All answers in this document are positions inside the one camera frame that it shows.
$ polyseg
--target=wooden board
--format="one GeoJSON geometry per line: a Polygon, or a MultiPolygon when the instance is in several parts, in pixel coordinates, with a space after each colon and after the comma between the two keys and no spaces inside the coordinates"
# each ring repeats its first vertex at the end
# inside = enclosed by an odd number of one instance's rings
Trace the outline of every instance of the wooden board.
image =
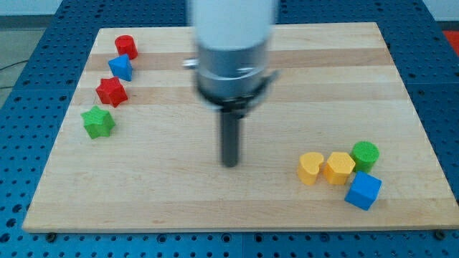
{"type": "Polygon", "coordinates": [[[375,23],[282,25],[268,99],[244,119],[242,162],[219,163],[217,115],[181,61],[192,30],[101,29],[30,206],[30,232],[325,231],[459,226],[459,209],[375,23]],[[139,56],[129,101],[101,105],[114,39],[131,34],[139,56]],[[111,111],[109,138],[91,140],[80,113],[111,111]],[[370,211],[344,201],[345,186],[296,176],[301,154],[379,146],[383,180],[370,211]]]}

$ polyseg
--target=green star block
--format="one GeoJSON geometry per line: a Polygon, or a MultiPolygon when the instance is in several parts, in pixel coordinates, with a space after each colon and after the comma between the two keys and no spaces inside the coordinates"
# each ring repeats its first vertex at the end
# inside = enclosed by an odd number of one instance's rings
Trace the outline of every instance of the green star block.
{"type": "Polygon", "coordinates": [[[379,150],[373,143],[360,141],[352,148],[351,157],[356,162],[354,172],[369,173],[379,158],[379,150]]]}
{"type": "Polygon", "coordinates": [[[81,114],[85,121],[85,129],[91,139],[99,136],[110,136],[110,130],[115,126],[110,112],[101,110],[98,106],[94,106],[91,110],[81,114]]]}

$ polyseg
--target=toy block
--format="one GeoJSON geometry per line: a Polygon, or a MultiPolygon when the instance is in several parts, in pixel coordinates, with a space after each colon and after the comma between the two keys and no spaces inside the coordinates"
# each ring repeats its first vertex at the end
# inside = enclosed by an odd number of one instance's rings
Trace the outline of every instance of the toy block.
{"type": "Polygon", "coordinates": [[[305,185],[312,186],[323,164],[323,155],[316,152],[305,153],[300,157],[298,177],[305,185]]]}
{"type": "Polygon", "coordinates": [[[118,54],[128,54],[129,59],[132,60],[137,57],[137,48],[134,38],[129,35],[122,35],[115,39],[116,50],[118,54]]]}
{"type": "Polygon", "coordinates": [[[344,185],[356,163],[348,153],[333,152],[328,157],[323,174],[334,185],[344,185]]]}
{"type": "Polygon", "coordinates": [[[113,76],[118,76],[120,79],[128,82],[132,80],[132,66],[127,54],[108,61],[108,65],[112,70],[113,76]]]}
{"type": "Polygon", "coordinates": [[[360,209],[368,211],[370,206],[376,201],[381,185],[382,181],[378,178],[370,176],[365,172],[357,171],[356,177],[344,200],[360,209]]]}
{"type": "Polygon", "coordinates": [[[98,93],[100,101],[103,104],[111,104],[115,108],[121,102],[128,99],[126,91],[118,77],[100,79],[100,85],[95,91],[98,93]]]}
{"type": "Polygon", "coordinates": [[[379,158],[379,150],[373,143],[360,141],[354,145],[351,158],[356,162],[354,171],[369,173],[379,158]]]}
{"type": "Polygon", "coordinates": [[[85,122],[85,129],[91,139],[99,136],[110,136],[110,130],[115,126],[115,121],[107,110],[94,106],[91,110],[81,114],[85,122]]]}

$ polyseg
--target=blue cube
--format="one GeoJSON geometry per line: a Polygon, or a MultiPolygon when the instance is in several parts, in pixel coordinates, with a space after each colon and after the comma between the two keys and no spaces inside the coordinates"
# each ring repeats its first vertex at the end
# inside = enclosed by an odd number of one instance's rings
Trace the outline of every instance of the blue cube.
{"type": "Polygon", "coordinates": [[[381,185],[382,181],[378,178],[358,171],[344,200],[368,211],[376,201],[381,185]]]}
{"type": "Polygon", "coordinates": [[[123,54],[115,59],[108,61],[113,76],[130,82],[132,80],[132,66],[128,54],[123,54]]]}

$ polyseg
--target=yellow block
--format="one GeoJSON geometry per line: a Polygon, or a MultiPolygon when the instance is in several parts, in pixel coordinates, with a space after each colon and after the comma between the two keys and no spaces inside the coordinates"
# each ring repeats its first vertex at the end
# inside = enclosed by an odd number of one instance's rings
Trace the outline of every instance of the yellow block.
{"type": "Polygon", "coordinates": [[[300,157],[298,164],[298,177],[301,182],[312,186],[317,179],[318,172],[323,164],[323,155],[320,153],[305,153],[300,157]]]}
{"type": "Polygon", "coordinates": [[[329,183],[344,185],[355,165],[348,153],[333,152],[327,160],[323,174],[329,183]]]}

